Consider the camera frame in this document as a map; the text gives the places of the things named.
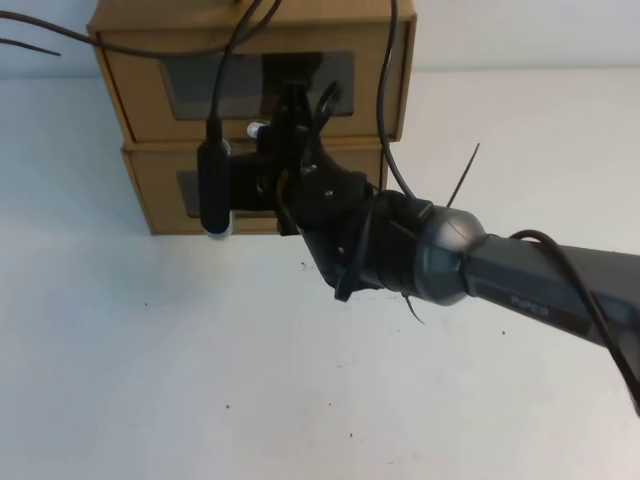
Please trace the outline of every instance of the white background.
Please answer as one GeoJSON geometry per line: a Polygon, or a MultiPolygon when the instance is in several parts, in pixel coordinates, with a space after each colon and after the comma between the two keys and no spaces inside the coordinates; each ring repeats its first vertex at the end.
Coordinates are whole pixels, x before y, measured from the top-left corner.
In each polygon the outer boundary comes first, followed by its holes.
{"type": "MultiPolygon", "coordinates": [[[[456,206],[488,231],[640,254],[638,85],[414,74],[394,151],[442,203],[482,142],[456,206]]],[[[151,237],[101,80],[0,105],[0,478],[640,478],[604,349],[479,301],[338,303],[299,238],[151,237]]]]}
{"type": "MultiPolygon", "coordinates": [[[[95,0],[0,0],[12,10],[85,31],[95,0]]],[[[414,68],[477,70],[640,66],[637,0],[416,0],[414,68]]],[[[0,21],[0,37],[60,51],[0,46],[0,77],[97,76],[86,45],[0,21]]]]}

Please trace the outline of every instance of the wire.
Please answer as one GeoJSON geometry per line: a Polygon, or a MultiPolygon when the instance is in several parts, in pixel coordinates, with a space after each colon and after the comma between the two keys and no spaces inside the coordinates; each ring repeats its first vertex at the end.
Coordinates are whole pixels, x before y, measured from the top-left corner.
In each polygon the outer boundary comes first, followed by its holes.
{"type": "Polygon", "coordinates": [[[467,168],[464,169],[462,177],[460,177],[460,180],[458,180],[458,184],[456,185],[455,190],[451,194],[451,198],[447,202],[447,208],[451,208],[451,205],[453,205],[453,201],[458,196],[458,192],[460,191],[460,187],[462,187],[462,184],[464,183],[465,179],[467,178],[467,173],[469,173],[469,170],[471,170],[471,165],[473,165],[473,161],[476,159],[476,154],[478,153],[478,149],[479,148],[480,148],[480,144],[476,145],[476,149],[473,151],[473,155],[471,155],[471,159],[469,160],[469,163],[467,163],[467,168]]]}
{"type": "Polygon", "coordinates": [[[33,45],[29,45],[28,43],[17,42],[15,40],[9,40],[7,38],[0,38],[0,43],[4,45],[13,45],[15,47],[26,48],[27,50],[33,50],[34,52],[46,53],[47,55],[54,55],[59,57],[60,54],[58,52],[52,52],[51,50],[45,50],[44,48],[34,47],[33,45]]]}
{"type": "Polygon", "coordinates": [[[389,146],[389,137],[384,126],[384,99],[385,90],[387,88],[387,77],[389,76],[389,63],[391,62],[391,55],[393,54],[393,44],[396,40],[396,32],[398,30],[398,0],[391,0],[391,24],[389,26],[389,38],[387,40],[387,50],[384,55],[384,62],[382,63],[382,70],[380,72],[380,81],[378,82],[378,95],[376,99],[376,121],[378,125],[378,137],[380,138],[380,144],[382,145],[382,151],[384,157],[389,165],[389,170],[396,179],[402,192],[409,198],[416,198],[413,194],[407,182],[404,181],[396,160],[391,153],[391,147],[389,146]]]}
{"type": "Polygon", "coordinates": [[[233,49],[238,45],[242,31],[246,29],[249,20],[251,20],[251,17],[253,17],[253,15],[256,13],[256,10],[258,9],[262,1],[263,0],[253,0],[253,3],[249,6],[247,11],[244,13],[242,18],[236,25],[236,28],[234,29],[233,33],[231,34],[231,38],[229,39],[229,43],[227,43],[227,46],[224,49],[224,55],[222,56],[220,66],[218,67],[218,73],[216,75],[216,83],[213,87],[209,118],[219,118],[218,106],[220,105],[222,84],[224,82],[225,74],[227,73],[227,67],[229,66],[229,61],[231,60],[233,49]]]}
{"type": "MultiPolygon", "coordinates": [[[[269,9],[269,11],[265,14],[265,16],[258,22],[256,25],[243,33],[238,39],[237,45],[240,43],[246,42],[247,40],[255,37],[258,33],[260,33],[271,21],[273,16],[278,11],[282,0],[274,0],[273,5],[269,9]]],[[[54,23],[45,22],[44,20],[40,20],[35,17],[30,17],[29,15],[23,15],[21,13],[8,12],[6,10],[0,10],[0,19],[13,20],[15,22],[26,23],[29,25],[33,25],[35,27],[44,28],[45,30],[52,31],[57,33],[58,35],[63,35],[68,38],[72,38],[73,40],[77,40],[78,42],[86,43],[88,45],[93,45],[94,47],[102,48],[103,50],[108,50],[111,52],[122,53],[124,55],[131,55],[134,57],[142,57],[142,58],[179,58],[179,57],[198,57],[203,55],[213,55],[216,53],[221,53],[226,48],[226,45],[218,45],[211,48],[205,48],[202,50],[193,50],[189,52],[157,52],[152,50],[141,50],[137,48],[125,47],[123,45],[116,45],[109,42],[102,42],[100,40],[96,40],[95,38],[88,37],[87,35],[82,35],[80,33],[74,32],[73,30],[68,30],[64,27],[56,25],[54,23]]],[[[13,40],[1,39],[0,43],[15,45],[22,48],[27,48],[29,50],[42,51],[38,47],[34,47],[32,45],[23,44],[21,42],[15,42],[13,40]]],[[[50,53],[52,55],[60,55],[56,52],[43,52],[50,53]]]]}
{"type": "Polygon", "coordinates": [[[636,406],[640,406],[640,382],[638,382],[638,379],[634,375],[633,370],[620,350],[620,347],[614,342],[598,301],[594,297],[593,293],[587,288],[577,270],[571,263],[571,260],[569,260],[567,254],[562,250],[562,247],[560,247],[560,245],[558,245],[555,240],[548,235],[536,230],[523,230],[513,234],[511,238],[517,240],[532,238],[537,240],[546,249],[549,256],[553,258],[563,275],[576,289],[576,293],[580,296],[587,312],[591,316],[596,330],[609,350],[618,370],[620,370],[636,406]]]}

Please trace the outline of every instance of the black cable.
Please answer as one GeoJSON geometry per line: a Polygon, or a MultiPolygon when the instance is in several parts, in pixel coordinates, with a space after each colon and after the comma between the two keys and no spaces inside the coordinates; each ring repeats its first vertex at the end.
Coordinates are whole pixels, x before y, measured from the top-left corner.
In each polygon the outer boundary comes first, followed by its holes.
{"type": "Polygon", "coordinates": [[[618,347],[613,340],[611,332],[609,331],[609,326],[607,325],[607,321],[598,301],[589,288],[587,288],[580,277],[580,274],[571,263],[571,260],[569,260],[567,254],[562,250],[562,247],[560,247],[560,245],[558,245],[555,240],[548,235],[536,230],[523,230],[513,234],[511,238],[517,240],[532,238],[540,242],[540,244],[545,248],[547,254],[554,260],[555,264],[560,268],[566,279],[576,289],[576,293],[580,296],[587,312],[591,316],[602,341],[609,350],[611,357],[613,357],[613,361],[616,363],[618,370],[620,370],[622,378],[624,378],[636,406],[640,406],[640,382],[638,382],[638,379],[634,375],[633,370],[620,350],[620,347],[618,347]]]}
{"type": "MultiPolygon", "coordinates": [[[[275,13],[278,11],[282,0],[274,0],[273,5],[269,9],[269,11],[265,14],[265,16],[258,22],[256,25],[243,33],[238,39],[237,44],[246,42],[250,38],[255,37],[258,33],[260,33],[271,21],[275,13]]],[[[193,50],[190,52],[156,52],[152,50],[141,50],[137,48],[125,47],[122,45],[115,45],[109,42],[102,42],[100,40],[96,40],[95,38],[88,37],[87,35],[82,35],[80,33],[74,32],[73,30],[66,29],[54,23],[45,22],[44,20],[40,20],[35,17],[30,17],[29,15],[23,15],[21,13],[7,12],[6,10],[0,10],[0,19],[13,20],[15,22],[26,23],[29,25],[33,25],[35,27],[44,28],[45,30],[52,31],[57,33],[58,35],[63,35],[68,38],[72,38],[73,40],[77,40],[78,42],[86,43],[88,45],[93,45],[94,47],[102,48],[104,50],[108,50],[111,52],[122,53],[124,55],[131,55],[134,57],[142,57],[142,58],[180,58],[180,57],[198,57],[203,55],[213,55],[216,53],[221,53],[226,48],[226,45],[218,45],[211,48],[205,48],[202,50],[193,50]]],[[[22,44],[21,42],[15,42],[13,40],[0,39],[0,43],[15,45],[22,48],[28,48],[29,50],[41,51],[38,47],[33,47],[32,45],[22,44]]],[[[50,53],[53,55],[59,55],[56,52],[43,52],[50,53]]]]}
{"type": "Polygon", "coordinates": [[[393,44],[396,41],[396,33],[398,31],[398,0],[391,0],[391,24],[389,25],[389,38],[387,40],[387,50],[384,55],[384,62],[382,63],[382,71],[380,72],[380,81],[378,82],[378,95],[376,100],[376,121],[378,125],[378,137],[380,138],[380,144],[382,145],[382,151],[384,157],[389,165],[389,170],[396,179],[402,192],[409,198],[416,198],[413,194],[407,182],[404,181],[396,160],[391,153],[391,147],[389,146],[389,137],[384,126],[384,98],[385,90],[387,88],[387,77],[389,76],[389,63],[391,62],[391,55],[393,54],[393,44]]]}
{"type": "Polygon", "coordinates": [[[216,83],[213,87],[213,95],[211,97],[211,109],[209,110],[209,118],[218,117],[218,106],[220,105],[220,95],[222,92],[222,84],[224,82],[225,74],[227,73],[227,67],[229,65],[229,61],[231,60],[231,55],[233,54],[233,49],[238,45],[239,39],[241,38],[242,32],[246,29],[249,20],[256,13],[256,10],[260,6],[263,0],[253,0],[253,3],[249,6],[247,11],[244,13],[236,28],[233,30],[231,34],[231,38],[227,43],[227,46],[224,49],[224,55],[222,56],[222,60],[220,61],[220,66],[218,67],[218,73],[216,75],[216,83]]]}
{"type": "Polygon", "coordinates": [[[471,159],[469,160],[469,163],[467,163],[467,168],[464,169],[464,172],[462,173],[462,177],[460,177],[460,180],[458,180],[458,184],[456,185],[455,190],[451,194],[451,198],[447,202],[447,208],[451,208],[451,205],[453,205],[453,201],[458,196],[458,192],[460,191],[460,187],[462,187],[462,184],[464,183],[465,179],[467,178],[467,174],[469,173],[469,170],[471,170],[471,165],[473,165],[473,161],[476,159],[476,154],[478,153],[478,149],[479,148],[480,148],[480,144],[476,145],[476,149],[473,151],[473,155],[471,155],[471,159]]]}
{"type": "Polygon", "coordinates": [[[13,45],[14,47],[26,48],[27,50],[33,50],[34,52],[46,53],[47,55],[53,55],[55,57],[60,56],[58,52],[52,52],[51,50],[34,47],[33,45],[29,45],[28,43],[17,42],[15,40],[9,40],[7,38],[0,38],[0,43],[3,45],[13,45]]]}

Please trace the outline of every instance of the white table surface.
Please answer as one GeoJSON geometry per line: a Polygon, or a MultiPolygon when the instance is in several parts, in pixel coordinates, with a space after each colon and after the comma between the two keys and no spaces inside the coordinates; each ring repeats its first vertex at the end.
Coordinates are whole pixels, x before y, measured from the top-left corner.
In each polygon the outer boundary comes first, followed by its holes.
{"type": "MultiPolygon", "coordinates": [[[[639,85],[416,74],[394,151],[444,202],[480,141],[456,206],[487,230],[640,254],[639,85]]],[[[0,478],[640,478],[603,349],[475,300],[335,302],[298,238],[153,238],[120,143],[99,80],[0,82],[0,478]]]]}

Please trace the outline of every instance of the cardboard box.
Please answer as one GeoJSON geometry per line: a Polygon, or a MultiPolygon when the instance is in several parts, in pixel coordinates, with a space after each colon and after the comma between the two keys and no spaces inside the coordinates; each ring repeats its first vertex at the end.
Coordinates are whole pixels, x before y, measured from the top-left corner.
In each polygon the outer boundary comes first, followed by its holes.
{"type": "MultiPolygon", "coordinates": [[[[104,42],[162,52],[223,45],[248,1],[103,0],[89,24],[104,42]]],[[[271,5],[265,1],[257,22],[271,5]]],[[[389,0],[284,0],[269,25],[236,49],[224,84],[223,133],[247,136],[257,118],[268,119],[284,78],[308,82],[316,99],[336,77],[343,86],[340,116],[324,136],[377,136],[375,108],[389,31],[389,0]]],[[[416,14],[399,0],[400,25],[389,70],[385,123],[401,136],[409,86],[416,14]]],[[[199,141],[216,71],[216,57],[139,58],[96,50],[129,143],[199,141]]]]}
{"type": "MultiPolygon", "coordinates": [[[[196,151],[199,144],[129,144],[122,148],[127,170],[136,188],[149,230],[155,235],[201,234],[200,220],[190,215],[194,210],[189,197],[197,198],[196,191],[185,191],[178,177],[185,173],[195,179],[196,151]]],[[[332,158],[345,168],[364,172],[369,181],[383,188],[387,179],[387,166],[379,145],[332,143],[325,148],[332,158]]],[[[238,213],[234,233],[277,233],[273,215],[238,213]]]]}

